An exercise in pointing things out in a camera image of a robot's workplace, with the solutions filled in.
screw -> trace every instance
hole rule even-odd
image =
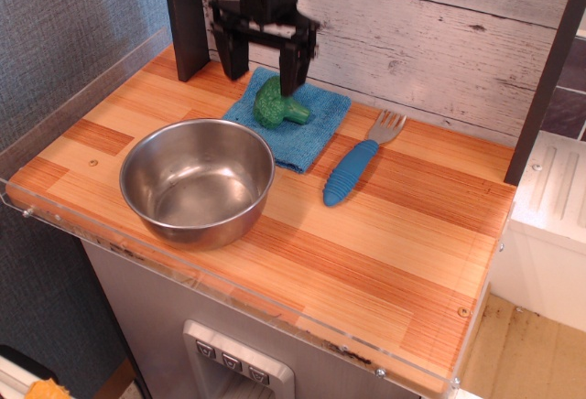
[[[466,307],[459,307],[458,308],[458,315],[462,318],[467,318],[470,316],[470,310]]]

orange object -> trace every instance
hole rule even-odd
[[[36,381],[28,389],[25,399],[69,399],[70,392],[60,385],[57,385],[52,379],[46,381]]]

white wood panel wall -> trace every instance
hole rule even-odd
[[[298,8],[322,23],[313,83],[513,146],[566,1],[299,0]],[[278,68],[278,51],[252,46],[251,61]]]

fork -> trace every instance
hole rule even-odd
[[[368,132],[368,139],[354,146],[330,173],[323,189],[323,203],[326,206],[336,205],[348,196],[378,151],[378,147],[394,140],[403,129],[406,119],[406,115],[387,110],[380,113]]]

wooden floor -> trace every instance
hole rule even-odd
[[[586,398],[586,333],[490,295],[461,385],[482,399]]]

